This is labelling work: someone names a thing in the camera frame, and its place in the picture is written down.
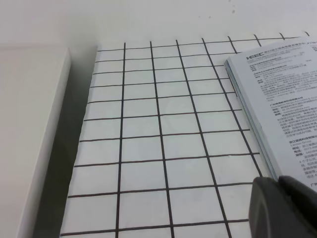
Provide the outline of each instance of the white table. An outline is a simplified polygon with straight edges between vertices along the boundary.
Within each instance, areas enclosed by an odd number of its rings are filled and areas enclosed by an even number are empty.
[[[66,47],[0,51],[0,237],[32,234],[69,68]]]

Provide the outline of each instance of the black grid line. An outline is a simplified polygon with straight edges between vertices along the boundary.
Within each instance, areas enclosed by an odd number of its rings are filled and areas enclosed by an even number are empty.
[[[282,39],[285,40],[285,38],[284,38],[284,36],[282,35],[282,33],[279,33],[279,34],[281,35]]]
[[[228,220],[228,223],[239,223],[239,222],[248,222],[248,221],[249,221],[249,219]],[[189,227],[189,226],[202,226],[202,225],[213,225],[213,224],[223,224],[223,223],[224,223],[224,221],[212,221],[212,222],[174,224],[173,226],[174,227]],[[150,229],[159,229],[159,228],[170,228],[170,225],[119,228],[118,231],[125,232],[125,231],[150,230]],[[115,229],[108,229],[108,230],[85,231],[85,232],[69,232],[69,233],[62,233],[62,234],[60,234],[60,236],[65,237],[65,236],[75,236],[75,235],[111,233],[111,232],[115,232],[115,231],[116,231]]]
[[[166,196],[167,196],[167,205],[168,205],[168,216],[169,216],[169,223],[170,223],[170,233],[171,233],[171,238],[174,238],[175,235],[174,235],[174,226],[173,226],[173,216],[172,216],[172,208],[171,208],[170,196],[169,196],[169,186],[168,186],[167,169],[166,169],[166,161],[165,161],[163,132],[162,132],[162,125],[161,125],[161,121],[160,121],[160,115],[159,115],[159,98],[158,98],[158,89],[157,89],[157,84],[156,84],[155,66],[154,66],[153,49],[152,49],[152,42],[151,41],[150,41],[150,48],[151,48],[151,57],[152,57],[153,79],[154,79],[154,87],[155,87],[155,98],[156,98],[157,110],[158,110],[158,128],[159,128],[160,143],[161,143],[161,150],[162,150],[162,160],[163,160],[164,177],[165,177],[165,187],[166,187]]]
[[[259,155],[259,152],[252,153],[253,155]],[[242,154],[221,154],[221,155],[209,155],[209,158],[215,157],[226,157],[226,156],[246,156],[250,155],[249,153],[242,153]],[[169,158],[165,159],[166,161],[172,160],[192,160],[192,159],[202,159],[206,158],[206,156],[196,156],[196,157],[179,157],[179,158]],[[160,162],[161,160],[132,160],[132,161],[121,161],[122,164],[134,164],[134,163],[149,163],[149,162]],[[112,163],[100,163],[100,164],[83,164],[83,165],[75,165],[74,168],[78,167],[91,167],[91,166],[107,166],[107,165],[117,165],[119,162],[112,162]]]
[[[258,37],[256,36],[256,34],[253,34],[253,35],[254,35],[254,37],[256,38],[256,40],[257,40],[257,42],[258,42],[259,46],[260,46],[260,47],[262,47],[262,45],[261,45],[261,43],[260,43],[260,41],[259,41]]]
[[[234,45],[233,45],[233,44],[231,44],[231,45],[232,45],[232,48],[233,48],[234,52],[237,52],[236,49],[234,48]],[[224,90],[223,85],[222,85],[222,82],[221,82],[220,79],[219,79],[219,83],[220,83],[221,88]],[[225,94],[225,97],[226,97],[227,103],[229,104],[230,109],[233,110],[232,105],[231,105],[231,103],[230,103],[230,100],[229,100],[227,94]],[[248,148],[248,151],[249,151],[249,153],[252,153],[252,150],[251,150],[250,145],[249,145],[249,143],[248,143],[248,141],[247,141],[247,139],[246,139],[246,137],[245,137],[245,134],[243,133],[243,130],[242,130],[241,125],[240,125],[240,123],[239,123],[239,121],[238,121],[238,118],[237,118],[236,114],[235,114],[233,111],[232,111],[232,113],[233,113],[233,116],[234,116],[234,119],[235,119],[236,123],[238,124],[239,131],[241,132],[241,135],[242,135],[242,137],[243,137],[243,140],[244,140],[244,142],[245,142],[245,144],[246,144],[246,146],[247,146],[247,148]],[[253,160],[253,162],[254,162],[254,165],[255,165],[256,168],[257,168],[257,171],[258,171],[260,177],[262,177],[262,172],[261,172],[261,170],[260,170],[260,168],[259,168],[259,166],[258,166],[258,164],[257,164],[257,161],[256,161],[254,155],[251,155],[251,157],[252,157],[252,160]]]
[[[205,111],[205,112],[197,112],[197,113],[223,113],[223,112],[230,112],[231,110],[218,110],[218,111]],[[194,114],[192,113],[168,113],[168,114],[161,114],[160,116],[175,116],[175,115],[187,115],[187,114]],[[158,115],[146,115],[146,116],[130,116],[130,117],[123,117],[124,119],[128,118],[150,118],[150,117],[158,117]],[[91,121],[91,120],[113,120],[113,119],[121,119],[119,118],[94,118],[94,119],[84,119],[84,121]]]
[[[121,139],[137,139],[137,138],[149,138],[149,137],[161,137],[161,136],[173,136],[173,135],[197,135],[197,134],[208,134],[208,133],[219,133],[219,132],[238,132],[238,131],[250,131],[250,129],[237,129],[237,130],[213,130],[213,131],[202,131],[202,132],[187,132],[187,133],[171,133],[171,134],[161,134],[160,135],[142,135],[142,136],[130,136],[130,137],[114,137],[114,138],[99,138],[99,139],[89,139],[80,140],[79,142],[92,142],[101,140],[121,140]]]
[[[284,37],[284,39],[294,39],[297,37]],[[269,37],[269,38],[260,38],[259,40],[278,40],[280,38],[278,37]],[[239,41],[255,41],[256,39],[245,39],[245,40],[231,40],[232,42],[239,42]],[[225,42],[230,42],[229,41],[208,41],[206,44],[210,43],[225,43]],[[203,43],[187,43],[187,44],[178,44],[179,46],[188,46],[188,45],[202,45]],[[167,45],[167,46],[152,46],[152,48],[161,48],[161,47],[173,47],[177,45]],[[138,48],[126,48],[126,50],[138,50],[138,49],[150,49],[150,47],[138,47]],[[122,51],[123,49],[113,49],[113,50],[98,50],[97,52],[107,52],[107,51]]]
[[[222,53],[222,54],[210,54],[211,56],[214,55],[224,55],[224,54],[234,54],[234,53]],[[224,65],[215,65],[215,67],[223,67]],[[211,67],[211,66],[191,66],[191,67],[185,67],[185,68],[205,68],[205,67]],[[156,70],[172,70],[172,69],[182,69],[179,67],[175,67],[175,68],[158,68]],[[125,72],[143,72],[143,71],[152,71],[151,69],[135,69],[135,70],[126,70]],[[104,74],[104,73],[122,73],[122,71],[107,71],[107,72],[97,72],[97,73],[93,73],[93,75],[96,74]]]
[[[235,92],[224,92],[224,93],[199,93],[199,94],[192,94],[192,96],[202,96],[202,95],[218,95],[218,94],[231,94]],[[190,97],[190,95],[175,95],[175,96],[164,96],[164,97],[158,97],[158,99],[162,98],[180,98],[180,97]],[[144,99],[156,99],[156,97],[150,97],[150,98],[130,98],[130,99],[124,99],[124,101],[134,101],[134,100],[144,100]],[[116,100],[99,100],[99,101],[90,101],[87,104],[91,103],[106,103],[106,102],[121,102],[121,99]]]
[[[190,82],[193,81],[207,81],[207,80],[218,80],[217,78],[206,78],[206,79],[191,79],[188,80]],[[158,83],[178,83],[178,82],[185,82],[185,80],[177,80],[177,81],[166,81],[166,82],[157,82]],[[154,84],[153,83],[126,83],[125,86],[129,85],[143,85],[143,84]],[[122,84],[112,84],[112,85],[100,85],[100,86],[91,86],[90,88],[105,88],[105,87],[115,87],[115,86],[122,86]]]
[[[121,124],[120,124],[120,144],[118,163],[118,187],[117,187],[117,208],[115,219],[115,238],[119,237],[119,215],[120,215],[120,189],[121,189],[121,161],[122,161],[122,135],[123,135],[123,105],[124,105],[124,70],[125,70],[125,43],[123,50],[123,74],[122,74],[122,101],[121,101]]]
[[[203,135],[203,132],[202,132],[202,127],[201,127],[200,122],[199,122],[198,114],[197,114],[197,111],[196,111],[196,106],[195,106],[195,103],[194,103],[194,98],[193,98],[193,95],[192,95],[192,92],[191,92],[191,89],[190,89],[190,86],[189,86],[189,82],[187,80],[186,70],[185,70],[185,67],[184,67],[182,55],[181,55],[180,48],[179,48],[177,40],[176,40],[176,44],[177,44],[177,48],[178,48],[179,58],[180,58],[180,61],[181,61],[182,67],[183,67],[184,76],[185,76],[185,79],[186,79],[189,95],[190,95],[190,98],[191,98],[191,101],[192,101],[192,104],[193,104],[193,109],[194,109],[194,113],[195,113],[195,116],[196,116],[196,121],[197,121],[197,125],[198,125],[199,132],[200,132],[200,135],[201,135],[203,147],[204,147],[205,154],[206,154],[206,157],[207,157],[207,162],[208,162],[209,169],[210,169],[210,172],[211,172],[212,181],[213,181],[214,188],[215,188],[215,191],[216,191],[216,194],[217,194],[217,197],[218,197],[219,205],[220,205],[220,208],[221,208],[223,220],[224,220],[227,232],[228,232],[228,236],[229,236],[229,238],[232,238],[231,232],[230,232],[230,228],[229,228],[229,224],[228,224],[228,221],[227,221],[227,217],[226,217],[226,214],[225,214],[225,211],[224,211],[223,203],[222,203],[222,200],[221,200],[221,196],[220,196],[220,193],[219,193],[219,189],[218,189],[218,186],[217,186],[217,181],[216,181],[216,178],[215,178],[212,166],[211,166],[211,162],[210,162],[210,159],[209,159],[209,153],[208,153],[208,149],[207,149],[206,142],[205,142],[205,139],[204,139],[204,135]]]
[[[192,57],[192,56],[206,56],[206,54],[196,54],[196,55],[188,55],[188,56],[183,56],[183,57]],[[168,59],[168,58],[178,58],[178,56],[161,56],[161,57],[153,57],[154,59]],[[152,60],[152,58],[130,58],[130,59],[125,59],[126,61],[128,60]],[[95,63],[100,63],[100,62],[112,62],[112,61],[123,61],[123,59],[107,59],[107,60],[99,60],[95,61]]]
[[[253,182],[234,182],[234,183],[223,183],[223,184],[209,184],[209,185],[198,185],[198,186],[185,186],[185,187],[170,187],[166,188],[152,188],[152,189],[140,189],[140,190],[127,190],[120,192],[102,192],[102,193],[90,193],[90,194],[78,194],[78,195],[70,195],[67,198],[78,198],[78,197],[96,197],[96,196],[108,196],[108,195],[119,195],[126,193],[140,193],[140,192],[157,192],[157,191],[170,191],[170,190],[186,190],[186,189],[197,189],[197,188],[205,188],[205,187],[229,187],[229,186],[239,186],[239,185],[252,185]]]
[[[234,52],[237,54],[238,52],[236,51],[236,48],[234,48],[234,45],[233,45],[233,42],[232,42],[230,36],[228,36],[228,38],[229,38],[229,42],[231,43],[231,46],[232,46]]]

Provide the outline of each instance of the grid square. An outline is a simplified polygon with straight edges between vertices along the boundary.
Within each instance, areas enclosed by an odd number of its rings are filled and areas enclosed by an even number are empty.
[[[157,117],[123,119],[123,137],[159,135],[158,128]]]
[[[238,101],[237,95],[235,93],[228,93],[227,96],[233,110],[241,109],[240,102]]]
[[[228,77],[226,68],[224,66],[218,66],[218,67],[216,67],[216,70],[217,70],[219,78],[227,78]]]
[[[118,165],[74,168],[68,195],[116,192]]]
[[[209,36],[205,36],[204,40],[206,43],[208,42],[216,42],[216,41],[229,41],[228,37],[225,35],[209,35]]]
[[[168,47],[153,47],[153,57],[174,57],[179,56],[177,46],[168,46]]]
[[[116,195],[68,199],[60,232],[115,229],[116,203]]]
[[[232,112],[199,113],[198,118],[203,132],[239,129]]]
[[[75,165],[116,163],[120,140],[79,143]]]
[[[189,95],[186,82],[157,84],[158,97]]]
[[[161,115],[194,112],[190,97],[160,98],[158,103]]]
[[[223,93],[220,83],[214,79],[190,81],[189,86],[192,94]]]
[[[200,135],[164,136],[164,149],[167,159],[205,156]]]
[[[182,64],[179,57],[175,58],[156,58],[154,59],[155,69],[181,68]]]
[[[154,83],[153,71],[135,71],[124,73],[124,84]]]
[[[203,43],[195,45],[180,45],[180,52],[182,56],[192,56],[192,55],[205,55],[207,54],[205,46]]]
[[[135,48],[150,48],[150,43],[146,39],[142,40],[129,40],[126,43],[126,50],[135,50]]]
[[[226,78],[221,79],[220,81],[226,93],[234,93],[234,88],[232,87],[230,79]]]
[[[175,238],[228,238],[225,224],[175,227]]]
[[[120,121],[120,119],[84,121],[80,140],[118,138]]]
[[[138,59],[138,60],[126,60],[125,61],[125,71],[130,70],[152,70],[152,60],[151,59]]]
[[[252,238],[249,222],[229,223],[232,238]]]
[[[261,46],[267,46],[274,43],[282,43],[284,42],[284,40],[283,39],[267,39],[267,40],[259,40],[259,42],[261,43]]]
[[[243,111],[234,111],[237,119],[238,119],[238,122],[241,126],[241,129],[249,129],[249,125],[248,125],[248,122],[244,116],[244,113]]]
[[[217,184],[252,182],[259,176],[250,155],[210,158]]]
[[[125,58],[126,60],[151,58],[151,49],[126,49]]]
[[[206,43],[209,54],[234,53],[230,42]]]
[[[193,96],[197,112],[229,110],[224,94]]]
[[[123,71],[123,61],[96,62],[94,67],[94,73],[122,72],[122,71]]]
[[[157,115],[156,99],[125,101],[123,115],[125,117]]]
[[[156,70],[157,82],[185,81],[183,69]]]
[[[225,61],[233,54],[211,55],[210,58],[214,65],[224,65]]]
[[[185,70],[188,80],[217,78],[213,67],[186,68]]]
[[[244,154],[248,148],[239,131],[204,134],[209,155]]]
[[[256,40],[254,41],[236,41],[233,42],[234,48],[237,52],[249,51],[260,47]]]
[[[97,52],[96,61],[102,61],[102,60],[123,60],[123,50]]]
[[[74,235],[72,238],[115,238],[115,232]]]
[[[228,220],[247,219],[252,185],[219,187],[219,193]]]
[[[90,86],[122,85],[122,75],[123,73],[94,74]]]
[[[162,150],[159,137],[133,138],[122,141],[122,161],[161,159]]]
[[[119,228],[167,224],[169,224],[169,215],[166,191],[121,195]]]
[[[213,185],[206,158],[166,161],[169,187]]]
[[[182,57],[184,67],[211,66],[208,56],[187,56]]]
[[[121,191],[165,188],[163,162],[122,164]]]
[[[172,190],[169,193],[175,224],[223,220],[213,187]]]
[[[194,114],[162,116],[160,119],[163,134],[199,132]]]
[[[121,102],[102,102],[87,104],[84,119],[119,117],[121,117]]]
[[[254,40],[255,36],[253,34],[248,34],[248,33],[235,33],[234,36],[230,36],[232,41],[237,41],[237,40]]]
[[[124,86],[124,99],[155,98],[153,84],[126,85]]]
[[[119,232],[120,238],[170,238],[170,228]]]
[[[252,151],[253,153],[259,152],[259,147],[260,147],[260,146],[259,146],[259,144],[258,144],[258,142],[257,142],[257,140],[256,140],[256,138],[255,138],[255,136],[252,135],[250,131],[244,131],[243,133],[244,133],[244,136],[245,136],[246,139],[247,139],[247,142],[248,142],[248,144],[249,144],[249,146],[250,146],[251,151]]]
[[[88,102],[121,100],[122,86],[90,88]]]

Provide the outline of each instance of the grid paper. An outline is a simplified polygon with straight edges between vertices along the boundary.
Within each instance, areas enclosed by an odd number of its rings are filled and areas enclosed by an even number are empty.
[[[251,237],[268,174],[223,64],[288,38],[101,47],[61,236]]]

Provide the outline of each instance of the black plastic object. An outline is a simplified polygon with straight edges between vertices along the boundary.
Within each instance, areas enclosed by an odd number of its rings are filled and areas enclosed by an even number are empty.
[[[253,181],[252,238],[317,238],[317,193],[290,176]]]

